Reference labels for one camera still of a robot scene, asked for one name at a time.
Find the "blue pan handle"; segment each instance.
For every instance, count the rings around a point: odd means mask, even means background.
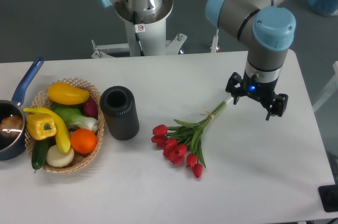
[[[31,67],[28,69],[25,76],[20,81],[19,85],[17,85],[16,90],[14,92],[14,95],[12,97],[12,101],[17,103],[17,105],[21,105],[23,103],[23,100],[25,99],[25,94],[27,87],[35,77],[36,73],[39,71],[40,67],[42,66],[44,62],[43,58],[37,58],[31,65]]]

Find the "blue saucepan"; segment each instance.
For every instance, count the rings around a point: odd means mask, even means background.
[[[0,100],[0,161],[17,157],[25,150],[25,114],[20,108],[27,87],[42,66],[37,58],[16,87],[11,101]]]

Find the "black cylindrical container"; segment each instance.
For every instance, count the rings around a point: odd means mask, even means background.
[[[110,134],[120,141],[133,138],[139,130],[135,98],[133,93],[123,86],[108,88],[100,98]]]

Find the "tulip bouquet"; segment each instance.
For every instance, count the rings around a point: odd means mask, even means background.
[[[174,119],[178,126],[158,125],[153,129],[152,142],[157,147],[163,148],[163,155],[174,165],[185,160],[186,166],[191,168],[196,178],[202,175],[203,167],[206,167],[202,153],[202,134],[204,129],[214,116],[232,100],[229,97],[223,101],[212,112],[207,112],[207,118],[198,123],[188,123]]]

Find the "black cable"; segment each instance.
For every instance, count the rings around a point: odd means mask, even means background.
[[[334,223],[336,220],[338,220],[338,218],[334,218],[334,219],[330,220],[327,224],[332,224],[332,223]]]
[[[137,25],[136,23],[136,15],[137,13],[135,11],[133,11],[133,25]],[[138,47],[139,47],[139,52],[141,54],[141,57],[144,57],[144,52],[143,52],[143,49],[142,49],[142,45],[141,45],[141,41],[139,39],[139,35],[138,33],[135,31],[135,38],[136,38],[136,42],[138,43]]]

